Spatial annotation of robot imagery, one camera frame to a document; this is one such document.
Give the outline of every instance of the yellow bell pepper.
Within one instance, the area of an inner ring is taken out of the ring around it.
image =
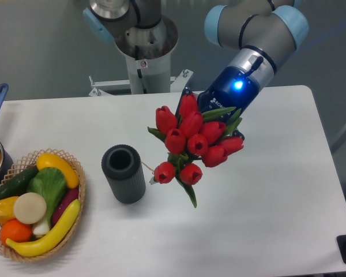
[[[14,216],[13,207],[17,199],[18,196],[13,196],[0,200],[0,224],[5,224],[16,218]]]
[[[74,189],[78,186],[79,179],[77,173],[70,164],[56,154],[44,153],[40,155],[36,161],[36,166],[38,170],[45,167],[55,167],[64,174],[69,189]]]

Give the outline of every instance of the tulip bouquet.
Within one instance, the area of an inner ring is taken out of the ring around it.
[[[176,178],[196,208],[192,186],[201,179],[202,171],[194,161],[215,167],[243,148],[243,137],[233,135],[242,120],[240,112],[228,107],[201,113],[190,91],[182,94],[176,114],[167,106],[157,108],[156,128],[148,127],[148,131],[165,144],[169,153],[167,161],[153,171],[153,180],[166,184]],[[222,122],[225,115],[231,116]]]

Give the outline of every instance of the black cylindrical vase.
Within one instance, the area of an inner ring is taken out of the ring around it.
[[[141,158],[133,147],[113,146],[104,154],[101,167],[118,201],[131,204],[144,195],[146,184]]]

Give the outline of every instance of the light blue joint cap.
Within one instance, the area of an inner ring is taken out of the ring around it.
[[[101,22],[89,9],[84,9],[83,18],[93,34],[97,36],[97,38],[102,42],[111,43],[114,41],[114,37],[109,33],[107,28],[105,28],[105,26],[101,24]]]
[[[309,24],[305,16],[298,9],[291,6],[280,6],[272,13],[283,20],[294,37],[296,49],[299,48],[309,33]]]
[[[294,7],[297,8],[302,3],[302,0],[294,0]]]
[[[204,32],[205,36],[211,43],[214,43],[220,46],[218,40],[218,22],[220,18],[221,11],[227,6],[215,6],[211,9],[206,16],[205,24],[204,24]]]

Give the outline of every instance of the fake vegetable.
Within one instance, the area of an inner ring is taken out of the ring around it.
[[[47,206],[45,219],[32,226],[35,236],[45,235],[50,230],[51,215],[62,200],[65,190],[65,177],[60,170],[54,167],[46,167],[40,170],[29,184],[27,192],[35,192],[44,197]]]
[[[5,224],[6,222],[16,218],[14,216],[13,207],[17,199],[18,196],[12,196],[0,200],[0,224]]]
[[[67,187],[69,189],[74,189],[78,186],[79,179],[77,173],[73,168],[61,157],[52,153],[44,153],[38,157],[36,161],[36,166],[39,170],[46,167],[55,167],[59,169],[67,181]]]
[[[31,225],[23,224],[17,219],[6,222],[0,231],[0,240],[2,244],[7,246],[6,240],[11,239],[16,242],[27,242],[31,239]]]
[[[53,226],[58,222],[59,218],[64,213],[66,207],[68,207],[69,204],[73,202],[73,200],[78,199],[78,194],[79,194],[78,189],[71,189],[70,191],[68,191],[65,194],[60,205],[57,207],[55,212],[52,214],[51,222],[52,222]]]
[[[24,224],[38,222],[46,213],[45,199],[34,192],[22,194],[14,203],[14,215]]]
[[[18,254],[25,257],[34,257],[45,254],[56,247],[65,237],[80,212],[81,204],[78,199],[74,200],[65,209],[58,223],[44,237],[37,241],[18,243],[8,238],[6,244],[13,248]]]
[[[26,192],[30,180],[39,172],[36,166],[25,169],[0,186],[0,200]]]

